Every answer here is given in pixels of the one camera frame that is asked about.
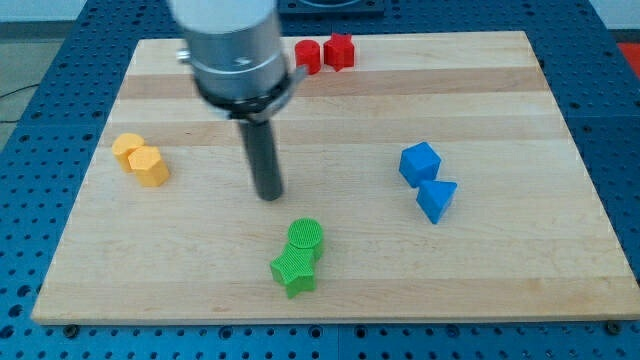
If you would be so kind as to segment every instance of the wooden board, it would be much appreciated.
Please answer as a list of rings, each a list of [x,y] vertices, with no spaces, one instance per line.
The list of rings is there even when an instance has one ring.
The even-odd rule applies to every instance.
[[[297,38],[286,38],[286,51]],[[275,119],[285,195],[257,199],[233,122],[197,97],[179,40],[139,43],[33,312],[43,324],[632,319],[640,291],[522,32],[355,37]],[[141,188],[109,146],[137,132],[172,176]],[[437,226],[398,172],[429,141],[458,182]],[[269,262],[326,232],[318,288]]]

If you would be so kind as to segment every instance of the blue perforated surface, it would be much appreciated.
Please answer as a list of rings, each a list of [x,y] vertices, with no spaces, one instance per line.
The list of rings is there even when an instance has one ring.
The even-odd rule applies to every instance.
[[[640,84],[589,3],[387,0],[385,6],[384,17],[287,18],[284,33],[525,30],[640,275]],[[60,327],[34,324],[29,313],[132,51],[139,39],[175,36],[162,0],[89,0],[0,155],[0,359],[640,358],[640,322],[613,332],[598,322],[231,332],[83,327],[75,339]]]

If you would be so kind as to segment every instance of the yellow octagonal block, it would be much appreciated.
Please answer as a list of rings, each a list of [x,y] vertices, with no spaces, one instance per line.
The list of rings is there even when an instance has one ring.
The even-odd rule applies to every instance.
[[[141,146],[129,155],[129,164],[142,186],[160,186],[169,178],[169,169],[155,146]]]
[[[137,148],[144,145],[144,139],[138,134],[124,133],[113,142],[111,152],[116,157],[122,171],[131,172],[129,155]]]

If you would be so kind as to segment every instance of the green block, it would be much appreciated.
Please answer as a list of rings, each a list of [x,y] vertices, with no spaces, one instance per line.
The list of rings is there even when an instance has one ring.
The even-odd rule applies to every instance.
[[[301,291],[313,291],[316,288],[313,263],[312,249],[298,249],[287,244],[282,255],[271,262],[273,280],[286,287],[289,299]]]
[[[289,244],[298,249],[313,250],[314,261],[318,261],[324,252],[324,244],[322,242],[322,227],[320,224],[309,218],[302,218],[294,221],[289,226],[287,233]]]

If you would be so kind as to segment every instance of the blue cube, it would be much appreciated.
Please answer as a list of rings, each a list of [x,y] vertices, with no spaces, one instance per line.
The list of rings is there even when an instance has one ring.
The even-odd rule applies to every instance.
[[[447,181],[421,181],[416,201],[432,223],[437,224],[444,215],[458,184]]]
[[[426,142],[402,150],[400,173],[412,188],[422,180],[435,180],[440,169],[440,156]]]

